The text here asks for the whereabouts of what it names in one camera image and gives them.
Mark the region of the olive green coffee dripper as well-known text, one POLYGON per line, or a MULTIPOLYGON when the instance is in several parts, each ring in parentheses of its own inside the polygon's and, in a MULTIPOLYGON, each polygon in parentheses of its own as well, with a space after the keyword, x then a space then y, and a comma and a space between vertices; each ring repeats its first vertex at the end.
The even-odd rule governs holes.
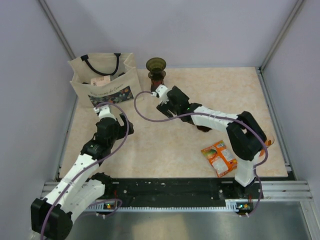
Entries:
POLYGON ((146 62, 146 69, 149 71, 148 77, 151 80, 163 80, 166 76, 166 61, 160 57, 153 57, 146 62))

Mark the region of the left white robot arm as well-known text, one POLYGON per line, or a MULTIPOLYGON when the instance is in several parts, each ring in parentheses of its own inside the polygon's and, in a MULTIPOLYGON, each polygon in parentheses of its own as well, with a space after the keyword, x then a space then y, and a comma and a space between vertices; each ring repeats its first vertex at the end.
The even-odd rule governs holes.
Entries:
POLYGON ((100 117, 96 133, 84 144, 68 173, 44 198, 32 202, 31 229, 39 233, 40 239, 66 239, 79 216, 95 200, 113 194, 111 183, 91 174, 118 151, 113 148, 116 141, 125 142, 134 132, 127 115, 121 113, 120 117, 123 125, 111 113, 100 117))

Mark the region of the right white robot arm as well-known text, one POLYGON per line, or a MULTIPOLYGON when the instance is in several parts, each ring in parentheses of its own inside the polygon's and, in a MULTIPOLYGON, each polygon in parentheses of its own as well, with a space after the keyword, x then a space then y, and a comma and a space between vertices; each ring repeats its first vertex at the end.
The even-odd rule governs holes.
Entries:
POLYGON ((233 192, 239 198, 245 198, 252 191, 251 183, 255 179, 254 166, 258 155, 267 140, 253 115, 248 111, 229 114, 212 110, 200 103, 190 103, 189 97, 177 86, 167 88, 159 85, 152 93, 159 98, 158 111, 169 119, 178 116, 185 123, 202 130, 217 130, 226 133, 232 150, 238 157, 233 192))

